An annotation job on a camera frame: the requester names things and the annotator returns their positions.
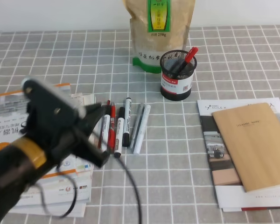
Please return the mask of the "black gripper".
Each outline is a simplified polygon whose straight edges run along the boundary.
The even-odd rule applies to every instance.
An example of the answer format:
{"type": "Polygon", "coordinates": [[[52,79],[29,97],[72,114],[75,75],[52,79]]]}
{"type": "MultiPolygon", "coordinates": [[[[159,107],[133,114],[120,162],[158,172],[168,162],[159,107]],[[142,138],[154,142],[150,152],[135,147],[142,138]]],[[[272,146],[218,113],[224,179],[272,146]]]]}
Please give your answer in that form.
{"type": "Polygon", "coordinates": [[[82,131],[74,128],[80,120],[79,108],[67,100],[28,102],[28,119],[23,129],[23,152],[35,168],[52,168],[70,153],[98,168],[107,163],[110,153],[98,149],[89,141],[89,135],[105,115],[107,105],[95,103],[84,106],[86,115],[80,122],[82,131]]]}

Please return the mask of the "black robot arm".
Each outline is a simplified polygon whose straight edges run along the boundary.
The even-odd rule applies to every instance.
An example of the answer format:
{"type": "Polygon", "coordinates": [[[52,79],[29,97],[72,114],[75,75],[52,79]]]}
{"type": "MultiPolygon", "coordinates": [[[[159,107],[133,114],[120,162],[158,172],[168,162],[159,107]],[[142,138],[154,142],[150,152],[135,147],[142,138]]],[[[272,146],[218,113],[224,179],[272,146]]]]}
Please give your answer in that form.
{"type": "Polygon", "coordinates": [[[95,125],[107,107],[85,106],[79,118],[65,103],[28,103],[23,136],[0,150],[0,222],[18,203],[21,194],[69,155],[102,167],[109,154],[89,142],[95,125]]]}

